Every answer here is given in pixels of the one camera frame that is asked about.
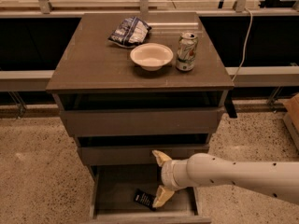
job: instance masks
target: white bowl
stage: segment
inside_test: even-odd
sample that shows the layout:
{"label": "white bowl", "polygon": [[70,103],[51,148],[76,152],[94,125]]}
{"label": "white bowl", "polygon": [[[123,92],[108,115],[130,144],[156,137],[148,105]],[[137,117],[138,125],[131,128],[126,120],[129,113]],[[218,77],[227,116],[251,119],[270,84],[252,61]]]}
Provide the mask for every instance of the white bowl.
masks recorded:
{"label": "white bowl", "polygon": [[171,62],[174,54],[172,50],[157,43],[147,43],[134,48],[130,57],[147,71],[156,71]]}

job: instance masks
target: silver can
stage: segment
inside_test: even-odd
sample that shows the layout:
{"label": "silver can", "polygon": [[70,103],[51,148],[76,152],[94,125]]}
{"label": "silver can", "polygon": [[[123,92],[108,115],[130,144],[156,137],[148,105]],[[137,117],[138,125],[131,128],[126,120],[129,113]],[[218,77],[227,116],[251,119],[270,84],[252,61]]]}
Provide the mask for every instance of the silver can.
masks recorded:
{"label": "silver can", "polygon": [[192,32],[184,32],[178,41],[177,69],[190,71],[194,68],[198,36]]}

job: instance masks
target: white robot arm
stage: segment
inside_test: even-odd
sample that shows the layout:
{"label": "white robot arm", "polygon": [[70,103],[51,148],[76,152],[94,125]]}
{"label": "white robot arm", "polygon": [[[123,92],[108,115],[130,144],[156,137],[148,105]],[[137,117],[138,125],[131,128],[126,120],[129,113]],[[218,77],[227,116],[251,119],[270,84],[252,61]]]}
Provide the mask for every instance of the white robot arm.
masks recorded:
{"label": "white robot arm", "polygon": [[226,161],[206,153],[179,161],[161,151],[153,154],[163,181],[153,207],[163,206],[179,189],[228,184],[299,204],[299,162]]}

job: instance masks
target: floor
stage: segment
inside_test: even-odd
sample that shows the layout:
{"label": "floor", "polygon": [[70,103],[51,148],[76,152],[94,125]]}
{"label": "floor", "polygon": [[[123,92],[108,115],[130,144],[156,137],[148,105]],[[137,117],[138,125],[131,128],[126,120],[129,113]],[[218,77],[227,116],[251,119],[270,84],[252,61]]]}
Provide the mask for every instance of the floor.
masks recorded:
{"label": "floor", "polygon": [[[246,112],[235,104],[242,111],[237,119],[224,114],[209,153],[230,161],[299,161],[285,112],[251,109],[261,104]],[[14,107],[0,106],[0,223],[87,222],[93,180],[56,106],[32,105],[23,118],[15,116]],[[299,223],[299,205],[233,186],[198,191],[200,211],[213,224]]]}

